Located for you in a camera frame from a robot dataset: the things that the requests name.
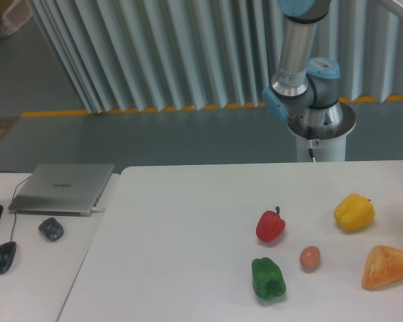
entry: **laptop logo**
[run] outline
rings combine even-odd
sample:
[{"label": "laptop logo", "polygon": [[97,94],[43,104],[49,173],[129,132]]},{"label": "laptop logo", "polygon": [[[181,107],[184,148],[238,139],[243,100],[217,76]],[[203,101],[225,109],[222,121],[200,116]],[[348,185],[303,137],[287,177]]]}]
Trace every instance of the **laptop logo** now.
[{"label": "laptop logo", "polygon": [[70,183],[53,183],[52,186],[56,188],[70,188],[72,185]]}]

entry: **egg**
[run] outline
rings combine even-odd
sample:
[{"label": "egg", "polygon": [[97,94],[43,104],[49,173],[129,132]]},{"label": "egg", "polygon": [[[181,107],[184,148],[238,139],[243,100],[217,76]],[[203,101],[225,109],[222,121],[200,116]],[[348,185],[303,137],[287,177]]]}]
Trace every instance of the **egg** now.
[{"label": "egg", "polygon": [[305,270],[315,270],[321,261],[321,252],[316,246],[308,246],[300,254],[300,264]]}]

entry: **yellow floor stripe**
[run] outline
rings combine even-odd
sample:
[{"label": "yellow floor stripe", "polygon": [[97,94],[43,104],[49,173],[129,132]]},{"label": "yellow floor stripe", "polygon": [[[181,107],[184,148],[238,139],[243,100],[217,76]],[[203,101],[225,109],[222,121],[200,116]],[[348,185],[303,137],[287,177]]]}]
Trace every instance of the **yellow floor stripe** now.
[{"label": "yellow floor stripe", "polygon": [[51,111],[51,112],[25,112],[21,117],[37,117],[37,116],[65,116],[65,115],[87,115],[88,112],[84,110],[77,111]]},{"label": "yellow floor stripe", "polygon": [[[386,101],[403,101],[403,95],[390,95],[386,99]],[[340,97],[340,102],[343,103],[361,103],[361,102],[377,102],[377,99],[372,96],[360,96],[351,101],[346,97]],[[237,103],[229,103],[224,108],[225,109],[244,109],[244,108],[252,108],[255,107],[253,103],[245,103],[244,105],[239,105]],[[260,102],[258,107],[265,107],[264,102]],[[203,110],[217,110],[220,109],[219,106],[215,104],[209,104],[205,107],[202,107]],[[195,111],[196,108],[193,105],[187,105],[180,109],[180,111]],[[162,112],[175,112],[177,108],[174,106],[167,106],[161,110]],[[131,109],[127,109],[125,111],[121,111],[119,109],[112,109],[111,111],[101,112],[101,114],[122,114],[122,113],[138,113],[139,110],[133,107]],[[147,107],[142,110],[143,113],[155,113],[158,110],[155,107]],[[89,113],[84,110],[77,111],[51,111],[51,112],[25,112],[21,114],[21,117],[41,117],[41,116],[69,116],[69,115],[88,115]]]}]

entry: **laptop lid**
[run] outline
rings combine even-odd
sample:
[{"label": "laptop lid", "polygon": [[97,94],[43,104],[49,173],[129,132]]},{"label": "laptop lid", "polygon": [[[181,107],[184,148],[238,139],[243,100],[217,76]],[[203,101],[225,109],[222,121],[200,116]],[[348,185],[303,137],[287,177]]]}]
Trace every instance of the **laptop lid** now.
[{"label": "laptop lid", "polygon": [[9,206],[27,214],[91,215],[113,164],[39,164]]}]

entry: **green bell pepper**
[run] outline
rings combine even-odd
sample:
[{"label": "green bell pepper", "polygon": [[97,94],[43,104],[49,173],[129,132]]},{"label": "green bell pepper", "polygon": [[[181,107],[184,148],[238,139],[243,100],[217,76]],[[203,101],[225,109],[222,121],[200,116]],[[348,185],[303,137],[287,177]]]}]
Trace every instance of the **green bell pepper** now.
[{"label": "green bell pepper", "polygon": [[281,269],[270,258],[253,260],[253,288],[263,300],[280,297],[287,289]]}]

